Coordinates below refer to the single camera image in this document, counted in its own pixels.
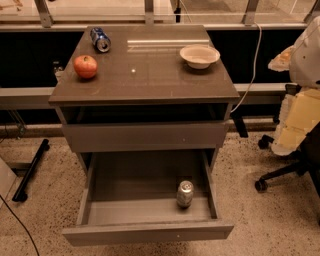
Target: cabinet top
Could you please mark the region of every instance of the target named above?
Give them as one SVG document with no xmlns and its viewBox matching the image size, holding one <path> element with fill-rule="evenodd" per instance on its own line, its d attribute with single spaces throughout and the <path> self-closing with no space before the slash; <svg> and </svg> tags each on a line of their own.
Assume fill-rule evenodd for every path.
<svg viewBox="0 0 320 256">
<path fill-rule="evenodd" d="M 181 58 L 186 45 L 211 44 L 203 26 L 102 26 L 111 40 L 106 53 L 92 44 L 92 28 L 72 54 L 51 105 L 235 102 L 239 97 L 221 60 L 196 70 Z M 75 73 L 73 60 L 80 55 L 96 59 L 94 78 L 82 80 Z"/>
</svg>

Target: silver can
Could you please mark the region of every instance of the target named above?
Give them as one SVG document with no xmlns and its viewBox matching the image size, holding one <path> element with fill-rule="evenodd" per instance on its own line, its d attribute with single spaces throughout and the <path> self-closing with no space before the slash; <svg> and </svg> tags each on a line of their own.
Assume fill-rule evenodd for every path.
<svg viewBox="0 0 320 256">
<path fill-rule="evenodd" d="M 188 208 L 193 198 L 193 184 L 190 181 L 182 181 L 177 192 L 177 203 L 181 208 Z"/>
<path fill-rule="evenodd" d="M 111 41 L 110 38 L 104 33 L 102 28 L 96 27 L 91 29 L 90 37 L 92 44 L 100 51 L 107 52 L 110 50 Z"/>
</svg>

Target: speckled floor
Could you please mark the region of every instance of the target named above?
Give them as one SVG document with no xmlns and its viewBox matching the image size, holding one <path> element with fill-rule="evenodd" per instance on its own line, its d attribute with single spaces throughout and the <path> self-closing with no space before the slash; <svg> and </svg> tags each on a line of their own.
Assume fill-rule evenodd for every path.
<svg viewBox="0 0 320 256">
<path fill-rule="evenodd" d="M 62 236 L 77 218 L 85 175 L 63 137 L 50 137 L 27 193 L 29 199 L 7 197 L 8 204 L 27 226 L 40 255 L 315 255 L 320 252 L 320 200 L 308 174 L 290 174 L 269 182 L 259 194 L 255 180 L 292 160 L 260 150 L 265 132 L 250 131 L 249 138 L 229 132 L 212 174 L 220 216 L 235 224 L 226 240 L 73 247 Z M 30 162 L 43 137 L 5 139 L 0 156 L 6 162 Z M 0 209 L 0 255 L 36 255 L 26 232 L 5 206 Z"/>
</svg>

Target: bowl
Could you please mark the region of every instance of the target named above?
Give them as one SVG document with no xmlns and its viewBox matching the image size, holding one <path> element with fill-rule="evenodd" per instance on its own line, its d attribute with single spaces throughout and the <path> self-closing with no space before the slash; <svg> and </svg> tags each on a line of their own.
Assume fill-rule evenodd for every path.
<svg viewBox="0 0 320 256">
<path fill-rule="evenodd" d="M 209 45 L 187 45 L 180 50 L 180 56 L 195 69 L 205 69 L 220 59 L 217 49 Z"/>
</svg>

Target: red apple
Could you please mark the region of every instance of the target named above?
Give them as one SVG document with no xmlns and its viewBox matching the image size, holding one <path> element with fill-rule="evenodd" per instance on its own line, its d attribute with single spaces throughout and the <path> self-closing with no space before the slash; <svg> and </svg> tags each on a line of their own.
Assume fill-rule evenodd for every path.
<svg viewBox="0 0 320 256">
<path fill-rule="evenodd" d="M 90 55 L 80 55 L 73 60 L 74 71 L 82 78 L 92 78 L 98 70 L 97 61 Z"/>
</svg>

